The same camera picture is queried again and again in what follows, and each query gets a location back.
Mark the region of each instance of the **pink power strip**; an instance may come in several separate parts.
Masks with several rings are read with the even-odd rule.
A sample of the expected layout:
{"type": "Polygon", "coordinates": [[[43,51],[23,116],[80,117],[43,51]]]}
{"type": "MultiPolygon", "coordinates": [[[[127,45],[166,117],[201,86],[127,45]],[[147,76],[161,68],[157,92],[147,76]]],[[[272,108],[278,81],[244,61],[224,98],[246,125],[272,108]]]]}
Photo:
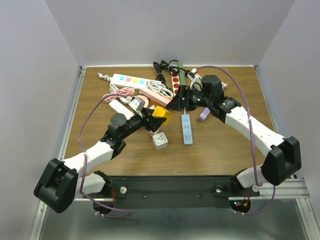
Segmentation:
{"type": "Polygon", "coordinates": [[[158,104],[161,104],[164,107],[171,101],[170,99],[161,96],[160,94],[150,90],[147,87],[140,89],[139,92],[140,94],[145,95],[147,98],[150,98],[151,100],[157,102],[158,104]]]}
{"type": "Polygon", "coordinates": [[[173,73],[172,75],[170,76],[171,76],[171,82],[172,82],[173,96],[175,96],[178,92],[178,88],[180,87],[180,78],[179,78],[179,74],[177,73],[173,73]]]}

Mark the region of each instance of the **white power strip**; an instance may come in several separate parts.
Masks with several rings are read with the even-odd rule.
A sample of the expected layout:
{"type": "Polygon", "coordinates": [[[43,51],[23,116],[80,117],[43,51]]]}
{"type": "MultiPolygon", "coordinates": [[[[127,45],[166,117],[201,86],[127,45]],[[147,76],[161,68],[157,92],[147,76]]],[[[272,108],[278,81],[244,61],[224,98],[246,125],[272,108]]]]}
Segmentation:
{"type": "Polygon", "coordinates": [[[126,76],[126,75],[115,73],[113,74],[110,83],[120,88],[129,87],[129,88],[135,88],[135,89],[142,89],[146,86],[146,82],[149,82],[149,81],[154,81],[154,80],[135,77],[135,76],[126,76]]]}
{"type": "Polygon", "coordinates": [[[109,102],[109,106],[115,110],[119,114],[125,115],[125,118],[129,120],[131,117],[134,116],[134,114],[125,106],[123,106],[120,102],[118,102],[116,99],[113,99],[111,102],[109,102]]]}

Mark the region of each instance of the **gray floor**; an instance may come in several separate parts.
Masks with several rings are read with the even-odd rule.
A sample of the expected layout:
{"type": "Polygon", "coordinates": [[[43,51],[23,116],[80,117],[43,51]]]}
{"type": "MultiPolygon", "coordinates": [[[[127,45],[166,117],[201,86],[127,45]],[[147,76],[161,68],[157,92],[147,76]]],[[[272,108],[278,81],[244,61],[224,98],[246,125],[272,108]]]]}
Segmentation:
{"type": "MultiPolygon", "coordinates": [[[[252,211],[268,201],[252,201],[252,211]]],[[[74,201],[63,213],[46,212],[42,240],[305,240],[295,199],[277,199],[253,216],[229,209],[133,209],[121,219],[95,216],[90,201],[74,201]]]]}

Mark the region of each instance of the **wooden table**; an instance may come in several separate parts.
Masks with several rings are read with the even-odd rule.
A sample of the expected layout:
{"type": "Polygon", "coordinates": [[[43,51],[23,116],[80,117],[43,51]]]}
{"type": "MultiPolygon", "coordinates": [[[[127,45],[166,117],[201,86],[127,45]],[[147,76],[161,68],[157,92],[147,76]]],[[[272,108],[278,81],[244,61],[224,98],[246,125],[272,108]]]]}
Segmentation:
{"type": "MultiPolygon", "coordinates": [[[[250,104],[251,114],[264,125],[273,129],[265,100],[253,67],[225,68],[239,82],[250,104]]],[[[86,117],[101,100],[109,93],[109,83],[99,79],[97,73],[123,74],[146,79],[155,79],[153,67],[92,67],[87,68],[77,104],[72,129],[65,153],[70,158],[82,149],[77,142],[81,125],[86,117]]],[[[217,75],[223,82],[229,84],[226,96],[233,97],[243,106],[244,102],[235,84],[218,69],[201,69],[201,76],[217,75]]],[[[171,85],[170,75],[165,72],[167,84],[171,85]]],[[[140,129],[125,139],[126,147],[120,155],[106,161],[93,169],[107,175],[233,175],[236,172],[252,167],[250,142],[235,129],[223,124],[213,116],[208,116],[204,122],[197,121],[203,108],[188,112],[191,117],[193,145],[184,146],[181,114],[172,112],[168,125],[163,125],[161,131],[168,139],[168,146],[157,151],[152,138],[140,129]]],[[[107,103],[102,103],[94,112],[85,126],[81,140],[87,148],[92,147],[104,135],[111,116],[115,112],[107,103]]],[[[263,155],[257,152],[257,163],[264,161],[263,155]]]]}

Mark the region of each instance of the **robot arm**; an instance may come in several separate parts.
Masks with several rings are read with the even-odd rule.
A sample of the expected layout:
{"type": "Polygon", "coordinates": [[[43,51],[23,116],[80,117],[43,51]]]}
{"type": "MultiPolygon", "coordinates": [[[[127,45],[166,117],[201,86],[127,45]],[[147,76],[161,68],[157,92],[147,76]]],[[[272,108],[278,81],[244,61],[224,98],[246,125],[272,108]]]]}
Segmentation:
{"type": "MultiPolygon", "coordinates": [[[[80,185],[84,174],[84,154],[87,156],[88,171],[119,155],[126,146],[124,139],[138,129],[145,127],[155,132],[167,120],[165,117],[152,116],[153,110],[148,108],[142,108],[139,112],[140,115],[134,115],[129,120],[121,113],[113,115],[104,136],[85,153],[62,161],[56,158],[51,160],[33,194],[57,213],[66,210],[75,198],[82,197],[80,185]]],[[[83,191],[86,194],[99,193],[109,184],[105,174],[94,172],[85,178],[83,191]]]]}
{"type": "MultiPolygon", "coordinates": [[[[209,108],[213,116],[250,140],[247,111],[235,99],[225,96],[221,80],[215,75],[207,75],[201,79],[201,83],[202,91],[181,85],[166,108],[176,111],[209,108]]],[[[255,146],[265,156],[264,163],[256,167],[258,182],[278,186],[301,168],[300,144],[293,136],[285,138],[254,117],[250,119],[255,146]]],[[[255,185],[254,168],[238,173],[236,179],[243,188],[255,185]]]]}

